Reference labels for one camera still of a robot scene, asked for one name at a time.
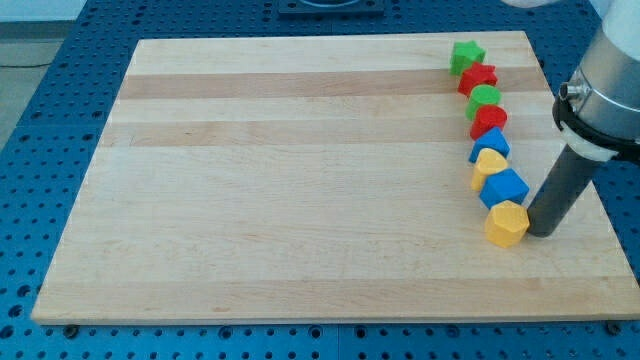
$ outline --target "toy block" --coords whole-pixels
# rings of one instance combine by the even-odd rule
[[[462,73],[458,92],[469,97],[471,90],[478,85],[496,86],[498,77],[495,74],[495,70],[496,67],[493,65],[482,65],[479,62],[474,62],[470,68]]]
[[[475,41],[458,42],[453,44],[451,54],[451,75],[461,75],[463,71],[471,67],[474,62],[483,62],[486,51],[479,47]]]
[[[504,129],[507,123],[507,112],[498,105],[483,105],[476,112],[476,119],[471,125],[469,135],[473,140],[477,140],[494,127]]]
[[[505,158],[509,155],[509,151],[511,151],[511,147],[509,146],[507,139],[502,135],[502,130],[500,130],[499,127],[492,128],[476,140],[475,144],[473,144],[471,154],[469,155],[469,162],[475,163],[478,158],[478,154],[480,154],[480,150],[484,148],[493,149],[502,154]]]
[[[489,175],[480,192],[480,200],[491,209],[494,205],[505,200],[522,204],[529,193],[529,186],[513,169],[506,169],[497,174]]]
[[[522,240],[529,225],[527,209],[506,200],[491,208],[484,223],[484,232],[487,240],[507,248]]]
[[[489,175],[497,174],[508,167],[507,159],[499,152],[489,148],[480,150],[478,160],[473,167],[471,188],[475,191],[482,190],[484,182]]]
[[[476,118],[476,112],[482,105],[498,105],[500,103],[500,90],[491,85],[478,85],[471,90],[469,96],[469,104],[465,114],[467,119],[473,120]]]

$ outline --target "yellow hexagon block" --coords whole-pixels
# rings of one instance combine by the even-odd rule
[[[489,175],[497,174],[509,167],[507,159],[499,152],[484,148],[480,150],[478,159],[473,166],[473,177],[471,178],[471,188],[475,191],[482,190]]]
[[[487,240],[503,248],[519,243],[528,228],[527,209],[509,200],[492,207],[484,223]]]

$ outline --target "cutting board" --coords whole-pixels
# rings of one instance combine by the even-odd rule
[[[563,142],[522,32],[143,40],[33,311],[42,324],[624,319],[592,186],[553,236],[484,239],[453,42],[497,66],[530,202]]]

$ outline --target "blue table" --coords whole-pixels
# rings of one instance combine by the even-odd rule
[[[0,154],[0,359],[640,358],[639,321],[81,327],[67,338],[29,320],[138,39],[525,30],[556,90],[599,25],[586,0],[533,10],[498,0],[385,6],[384,17],[279,19],[274,0],[89,0]],[[636,278],[639,179],[637,166],[611,162],[594,180]]]

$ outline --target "blue block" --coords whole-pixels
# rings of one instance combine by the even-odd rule
[[[513,169],[506,169],[487,178],[480,192],[480,200],[491,209],[505,200],[522,204],[529,193],[529,186]]]
[[[509,155],[509,151],[511,151],[511,147],[507,142],[507,139],[502,135],[502,130],[499,127],[494,127],[493,129],[487,131],[484,135],[476,140],[476,143],[473,145],[473,149],[471,150],[471,155],[469,155],[469,162],[475,163],[478,159],[478,154],[480,150],[484,148],[491,148],[507,158]]]

